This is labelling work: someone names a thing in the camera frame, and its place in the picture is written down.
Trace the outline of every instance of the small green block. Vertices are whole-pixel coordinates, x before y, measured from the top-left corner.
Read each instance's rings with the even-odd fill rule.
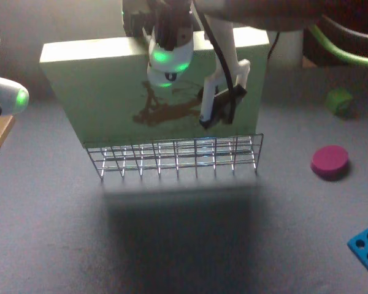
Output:
[[[342,115],[349,109],[353,96],[345,88],[337,88],[327,94],[326,107],[335,115]]]

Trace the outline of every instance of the cable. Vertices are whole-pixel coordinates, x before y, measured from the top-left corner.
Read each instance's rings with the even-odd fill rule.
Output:
[[[272,44],[272,46],[270,48],[270,51],[269,51],[269,54],[267,55],[267,60],[269,60],[271,58],[271,54],[273,53],[273,51],[275,49],[275,46],[277,46],[278,40],[280,38],[280,34],[281,34],[281,32],[278,32],[277,35],[275,36],[274,43]]]
[[[325,15],[323,15],[323,19],[326,20],[326,22],[334,29],[337,29],[342,35],[345,35],[347,37],[354,37],[356,40],[363,42],[368,41],[368,34],[348,29]]]
[[[352,53],[343,51],[342,49],[335,46],[321,31],[318,26],[309,27],[309,31],[316,38],[319,44],[328,52],[338,57],[340,60],[345,61],[350,64],[356,64],[359,66],[367,66],[368,67],[368,58],[362,57],[358,55],[354,55]]]
[[[228,90],[229,90],[229,96],[230,96],[230,101],[231,101],[231,111],[229,114],[229,119],[228,119],[228,123],[232,123],[233,122],[233,118],[234,118],[234,112],[236,109],[236,98],[234,97],[234,90],[233,90],[233,81],[232,81],[232,75],[231,72],[229,70],[229,66],[228,63],[226,62],[226,59],[223,55],[222,49],[219,46],[213,31],[210,28],[209,23],[206,20],[206,17],[204,16],[204,14],[202,12],[200,12],[199,9],[197,9],[197,4],[196,4],[196,0],[193,1],[197,15],[204,27],[204,31],[205,33],[208,35],[209,39],[210,39],[210,43],[213,45],[214,47],[214,51],[215,54],[218,56],[218,59],[220,60],[221,63],[221,67],[223,69],[223,72],[225,74],[225,78],[226,78],[226,83],[228,84]]]

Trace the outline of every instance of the brown stain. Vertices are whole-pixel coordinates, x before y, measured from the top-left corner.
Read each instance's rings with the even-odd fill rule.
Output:
[[[154,90],[151,88],[151,84],[148,81],[142,82],[143,87],[147,91],[146,105],[139,114],[133,116],[133,121],[138,124],[145,124],[149,127],[155,127],[158,124],[165,123],[167,121],[175,121],[187,116],[197,117],[200,115],[199,110],[192,109],[199,106],[202,102],[198,97],[194,97],[185,103],[169,105],[166,102],[160,103],[162,100],[160,97],[155,96]],[[173,94],[185,92],[196,84],[190,83],[190,86],[182,89],[172,90]]]

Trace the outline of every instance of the gray wall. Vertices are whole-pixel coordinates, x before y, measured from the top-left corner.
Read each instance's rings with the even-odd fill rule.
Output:
[[[0,0],[0,76],[43,99],[43,44],[123,36],[120,10],[120,0]]]

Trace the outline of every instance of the wire rack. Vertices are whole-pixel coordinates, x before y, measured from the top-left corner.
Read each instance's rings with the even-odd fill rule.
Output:
[[[143,177],[145,170],[155,170],[158,176],[163,170],[182,168],[213,168],[230,165],[234,173],[236,165],[253,165],[258,170],[263,144],[263,134],[230,138],[198,138],[154,141],[148,144],[87,148],[86,151],[101,180],[107,172],[137,171]]]

